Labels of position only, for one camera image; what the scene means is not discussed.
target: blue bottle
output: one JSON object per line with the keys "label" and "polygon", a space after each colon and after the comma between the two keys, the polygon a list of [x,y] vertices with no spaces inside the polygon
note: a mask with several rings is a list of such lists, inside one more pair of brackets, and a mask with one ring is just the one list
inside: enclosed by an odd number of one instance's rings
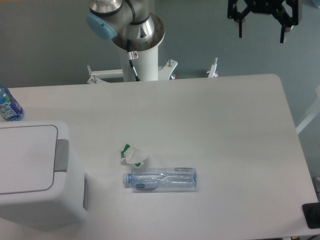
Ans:
{"label": "blue bottle", "polygon": [[8,88],[0,84],[0,115],[6,121],[19,121],[24,117],[24,110],[11,95]]}
{"label": "blue bottle", "polygon": [[197,170],[189,167],[139,168],[124,173],[122,182],[134,189],[195,188]]}

